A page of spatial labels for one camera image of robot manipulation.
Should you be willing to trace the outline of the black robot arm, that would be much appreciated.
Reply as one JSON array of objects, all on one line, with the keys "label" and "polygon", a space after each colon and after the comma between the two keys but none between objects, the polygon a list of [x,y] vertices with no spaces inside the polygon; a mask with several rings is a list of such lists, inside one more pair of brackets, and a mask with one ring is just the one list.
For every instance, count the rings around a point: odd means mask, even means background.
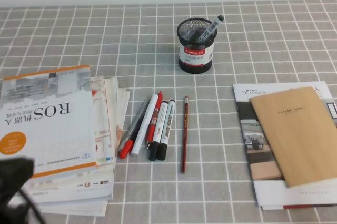
[{"label": "black robot arm", "polygon": [[[33,159],[19,157],[1,161],[1,223],[29,223],[30,211],[34,213],[39,223],[46,222],[36,205],[22,189],[33,174]],[[17,193],[24,202],[17,206],[10,206],[10,200]]]}]

